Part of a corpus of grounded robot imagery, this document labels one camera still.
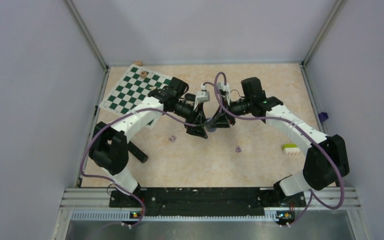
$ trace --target small brown object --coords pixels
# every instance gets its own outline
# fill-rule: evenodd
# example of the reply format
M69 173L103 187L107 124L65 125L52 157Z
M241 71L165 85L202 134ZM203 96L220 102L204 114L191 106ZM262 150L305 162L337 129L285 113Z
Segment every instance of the small brown object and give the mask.
M142 79L146 79L147 76L148 76L148 73L146 71L141 71L139 76L142 78Z

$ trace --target purple object on wall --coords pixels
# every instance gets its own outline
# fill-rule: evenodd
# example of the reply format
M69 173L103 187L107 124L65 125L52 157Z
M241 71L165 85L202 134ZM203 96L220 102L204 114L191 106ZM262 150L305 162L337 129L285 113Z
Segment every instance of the purple object on wall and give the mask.
M322 111L321 113L318 114L318 119L320 120L321 123L328 120L328 118L329 116L327 112Z

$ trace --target chess square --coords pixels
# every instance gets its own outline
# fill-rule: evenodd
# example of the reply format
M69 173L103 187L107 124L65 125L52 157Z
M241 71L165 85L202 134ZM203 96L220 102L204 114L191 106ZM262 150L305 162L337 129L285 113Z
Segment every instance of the chess square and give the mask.
M136 78L130 78L130 79L128 80L128 83L129 83L129 84L134 84L136 81L137 81Z
M154 79L150 79L148 85L155 86L156 83L157 81L155 81Z
M117 104L111 103L111 105L109 105L109 108L112 110L115 110L117 106L118 106Z
M137 99L137 98L132 97L132 98L130 98L130 99L128 100L128 102L134 104L134 103L136 102L136 99Z
M127 109L132 109L132 106L133 106L133 103L131 102L127 102L124 107L127 108Z
M127 87L124 87L120 93L123 93L123 94L127 94L127 92L129 91L129 89Z
M136 101L134 101L134 105L139 105L139 104L141 104L141 102L142 102L142 100L140 100L139 98L138 99L136 99Z
M116 99L114 99L113 103L119 104L121 101L122 99L117 97Z
M121 105L118 105L115 107L114 110L116 110L117 112L121 112L123 110L124 106L121 106Z
M145 88L146 86L148 85L148 83L142 81L140 84L139 84L139 88Z
M141 95L141 94L140 94L139 92L136 91L135 93L133 93L132 97L135 98L135 99L137 99L140 95Z

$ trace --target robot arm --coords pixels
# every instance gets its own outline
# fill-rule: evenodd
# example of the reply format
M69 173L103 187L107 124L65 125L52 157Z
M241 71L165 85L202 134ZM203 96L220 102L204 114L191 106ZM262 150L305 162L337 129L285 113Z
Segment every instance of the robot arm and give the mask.
M258 78L251 77L245 79L241 82L241 85L245 98L231 102L228 108L229 111L238 116L251 113L255 117L280 117L290 120L294 124L276 119L262 121L285 134L299 147L305 156L303 170L274 184L274 190L279 199L284 199L310 189L322 190L338 180L325 156L306 136L297 130L295 125L300 127L327 152L339 169L342 177L349 173L347 152L342 137L339 135L328 136L312 128L302 119L291 113L279 99L274 96L266 97L266 93L262 89Z
M129 161L128 143L132 137L150 121L159 118L159 111L139 111L141 109L159 109L164 112L174 112L185 118L185 122L200 124L205 121L203 104L200 103L196 109L193 105L180 101L188 84L173 77L170 84L163 89L153 89L147 97L134 109L129 111L133 115L126 117L120 122L107 128L93 143L89 157L101 167L115 183L134 193L140 189L138 182L126 167ZM93 135L95 136L106 124L100 122L96 125ZM186 133L207 138L203 126L185 126Z

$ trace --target black mount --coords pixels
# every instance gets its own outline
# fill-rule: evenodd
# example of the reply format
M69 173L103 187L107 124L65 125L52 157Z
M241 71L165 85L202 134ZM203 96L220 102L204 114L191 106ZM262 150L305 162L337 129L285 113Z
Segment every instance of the black mount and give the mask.
M328 136L327 139L319 143L319 145L333 160L342 177L345 177L350 173L345 141L341 136ZM302 173L305 181L313 189L318 191L338 180L331 164L314 145L307 151Z
M194 110L194 106L188 104L186 100L180 100L180 97L185 94L188 84L177 77L173 77L163 89L154 89L148 93L148 97L154 97L164 104L165 112L172 112L176 115L185 118L185 122L189 124L201 125L205 123L206 117L204 114L203 103L199 104ZM194 94L187 94L188 100L195 99ZM204 126L184 126L186 133L189 135L207 139L207 132Z
M242 116L251 113L254 117L265 117L277 105L284 103L275 96L266 97L266 92L261 87L260 79L250 77L240 82L244 98L230 103L229 111Z
M227 92L220 90L220 93L223 106L228 108ZM230 116L223 110L220 111L220 108L221 107L219 106L215 114L212 116L214 122L208 126L210 129L227 129L236 123L234 117Z
M93 130L93 136L107 124L99 122ZM98 136L89 150L89 157L101 168L106 169L111 175L120 173L129 161L131 152L140 162L145 163L148 156L141 151L132 141L127 143L123 131L116 131L109 127Z
M304 193L295 194L287 201L279 202L272 189L260 187L147 187L140 188L137 196L145 204L147 216L183 216L183 217L243 217L264 216L268 207L305 207L301 198ZM140 208L140 203L114 190L109 200L110 208ZM293 222L295 213L279 211L278 224Z

